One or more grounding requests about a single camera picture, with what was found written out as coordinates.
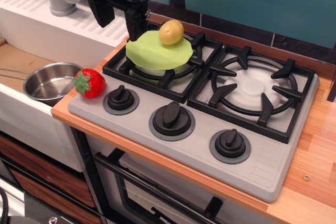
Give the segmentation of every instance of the screw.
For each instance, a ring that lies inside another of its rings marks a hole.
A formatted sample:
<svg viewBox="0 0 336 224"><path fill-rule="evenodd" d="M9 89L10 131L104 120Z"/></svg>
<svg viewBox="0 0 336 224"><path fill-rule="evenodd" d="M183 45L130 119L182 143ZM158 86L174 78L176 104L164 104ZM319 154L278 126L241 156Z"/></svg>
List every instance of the screw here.
<svg viewBox="0 0 336 224"><path fill-rule="evenodd" d="M304 176L304 177L303 177L303 180L304 180L304 181L307 181L307 182L310 181L310 177L309 177L309 175Z"/></svg>
<svg viewBox="0 0 336 224"><path fill-rule="evenodd" d="M51 217L49 219L49 224L56 224L57 223L57 218L56 217Z"/></svg>

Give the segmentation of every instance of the pan handle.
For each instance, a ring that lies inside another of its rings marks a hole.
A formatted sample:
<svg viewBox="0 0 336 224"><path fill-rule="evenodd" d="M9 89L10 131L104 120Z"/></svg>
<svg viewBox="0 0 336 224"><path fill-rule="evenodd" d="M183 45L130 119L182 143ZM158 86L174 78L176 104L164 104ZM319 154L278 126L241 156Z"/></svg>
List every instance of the pan handle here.
<svg viewBox="0 0 336 224"><path fill-rule="evenodd" d="M26 74L31 74L29 72L24 72L24 71L18 71L18 70L12 70L12 69L5 69L5 68L0 68L0 70L5 70L5 71L11 71L11 72L16 72L16 73L26 73ZM25 80L23 78L19 78L19 77L15 77L15 76L7 76L5 74L0 74L0 76L4 76L4 77L9 77L9 78L14 78L14 79L19 79L19 80Z"/></svg>

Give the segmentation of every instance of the stove knob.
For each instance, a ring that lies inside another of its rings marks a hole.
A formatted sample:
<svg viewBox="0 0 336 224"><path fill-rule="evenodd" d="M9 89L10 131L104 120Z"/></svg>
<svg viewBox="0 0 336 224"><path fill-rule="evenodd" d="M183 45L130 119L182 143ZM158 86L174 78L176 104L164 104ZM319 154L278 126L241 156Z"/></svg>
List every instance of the stove knob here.
<svg viewBox="0 0 336 224"><path fill-rule="evenodd" d="M242 136L236 129L223 132L215 141L215 148L221 156L226 158L238 158L246 149Z"/></svg>
<svg viewBox="0 0 336 224"><path fill-rule="evenodd" d="M134 96L132 93L125 89L124 85L120 85L117 89L113 90L107 100L108 106L117 111L122 111L130 108L134 103Z"/></svg>
<svg viewBox="0 0 336 224"><path fill-rule="evenodd" d="M178 136L191 126L191 117L178 102L161 107L153 117L153 126L162 135Z"/></svg>

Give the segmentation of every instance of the oven window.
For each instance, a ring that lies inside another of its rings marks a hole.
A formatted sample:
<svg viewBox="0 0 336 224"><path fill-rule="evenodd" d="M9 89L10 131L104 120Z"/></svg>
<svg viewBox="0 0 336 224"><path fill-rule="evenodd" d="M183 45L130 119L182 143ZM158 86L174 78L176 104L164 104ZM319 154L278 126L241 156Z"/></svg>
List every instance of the oven window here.
<svg viewBox="0 0 336 224"><path fill-rule="evenodd" d="M150 193L117 177L124 207L143 219L145 223L158 224L198 224L186 214L157 199Z"/></svg>

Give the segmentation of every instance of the cable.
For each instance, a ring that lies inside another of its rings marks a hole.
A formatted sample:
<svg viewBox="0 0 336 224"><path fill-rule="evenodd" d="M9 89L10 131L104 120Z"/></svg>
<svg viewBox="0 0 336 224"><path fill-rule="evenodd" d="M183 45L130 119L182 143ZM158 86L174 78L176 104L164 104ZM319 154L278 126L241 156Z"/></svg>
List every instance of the cable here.
<svg viewBox="0 0 336 224"><path fill-rule="evenodd" d="M8 222L8 199L7 199L7 195L5 191L3 191L1 187L0 187L0 194L1 194L2 202L3 202L3 210L2 210L0 224L7 224Z"/></svg>

